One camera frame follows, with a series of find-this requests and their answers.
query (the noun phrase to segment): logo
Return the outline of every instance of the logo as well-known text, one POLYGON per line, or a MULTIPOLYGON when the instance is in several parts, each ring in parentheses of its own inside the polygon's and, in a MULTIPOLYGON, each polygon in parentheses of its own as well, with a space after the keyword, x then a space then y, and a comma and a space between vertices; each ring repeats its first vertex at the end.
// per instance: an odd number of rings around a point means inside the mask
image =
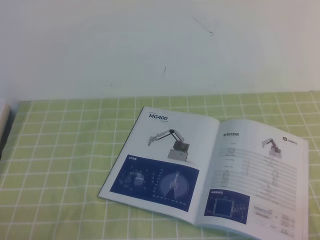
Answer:
POLYGON ((153 112, 149 114, 149 118, 160 119, 160 120, 168 119, 167 116, 156 115, 156 114, 153 114, 153 112))

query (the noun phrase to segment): open booklet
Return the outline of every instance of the open booklet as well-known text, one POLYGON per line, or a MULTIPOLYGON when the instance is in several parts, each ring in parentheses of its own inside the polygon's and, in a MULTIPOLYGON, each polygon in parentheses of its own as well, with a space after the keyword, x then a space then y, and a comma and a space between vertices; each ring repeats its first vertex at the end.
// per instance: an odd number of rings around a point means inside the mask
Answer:
POLYGON ((144 107, 99 197, 262 240, 308 239, 308 142, 144 107))

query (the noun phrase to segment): white object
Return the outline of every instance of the white object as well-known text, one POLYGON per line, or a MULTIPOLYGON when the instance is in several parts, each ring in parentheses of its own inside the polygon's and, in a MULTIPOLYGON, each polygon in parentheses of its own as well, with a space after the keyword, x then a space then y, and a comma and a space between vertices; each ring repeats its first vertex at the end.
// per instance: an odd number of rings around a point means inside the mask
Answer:
POLYGON ((0 139, 4 133, 8 117, 10 113, 9 105, 5 102, 0 101, 0 139))

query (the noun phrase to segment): robot arm illustration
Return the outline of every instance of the robot arm illustration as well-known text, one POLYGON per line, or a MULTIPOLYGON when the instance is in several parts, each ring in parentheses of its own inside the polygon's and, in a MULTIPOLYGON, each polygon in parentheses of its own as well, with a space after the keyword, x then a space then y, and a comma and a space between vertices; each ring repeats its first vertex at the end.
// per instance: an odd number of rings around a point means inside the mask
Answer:
POLYGON ((172 135, 174 137, 175 142, 173 145, 173 149, 171 149, 169 152, 168 158, 186 161, 188 156, 189 144, 184 142, 185 139, 181 136, 181 134, 177 130, 169 129, 155 136, 151 136, 149 138, 148 146, 150 146, 151 143, 158 141, 160 139, 163 139, 169 135, 172 135))
POLYGON ((267 140, 262 142, 262 147, 264 148, 265 145, 271 143, 271 150, 269 152, 270 155, 277 157, 277 158, 281 158, 281 149, 278 148, 277 144, 275 143, 275 141, 272 138, 268 138, 267 140))
POLYGON ((162 132, 162 133, 159 133, 159 134, 157 134, 157 135, 155 135, 155 136, 151 136, 151 137, 149 138, 149 144, 148 144, 148 146, 150 146, 150 144, 153 143, 154 141, 158 141, 158 140, 163 139, 163 138, 165 138, 166 136, 169 136, 169 135, 172 135, 176 141, 184 142, 184 140, 185 140, 185 139, 180 135, 179 132, 177 132, 177 131, 174 130, 174 129, 170 129, 170 130, 168 130, 168 131, 164 131, 164 132, 162 132))

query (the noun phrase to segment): circular diagram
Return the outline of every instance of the circular diagram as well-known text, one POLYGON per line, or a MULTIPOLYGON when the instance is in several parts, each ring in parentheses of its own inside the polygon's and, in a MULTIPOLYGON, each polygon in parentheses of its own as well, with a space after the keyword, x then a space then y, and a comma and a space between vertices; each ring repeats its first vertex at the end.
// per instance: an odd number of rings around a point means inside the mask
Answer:
POLYGON ((174 198, 178 199, 182 198, 188 193, 189 183, 181 173, 170 173, 160 180, 159 189, 160 192, 165 196, 170 191, 173 191, 174 198))

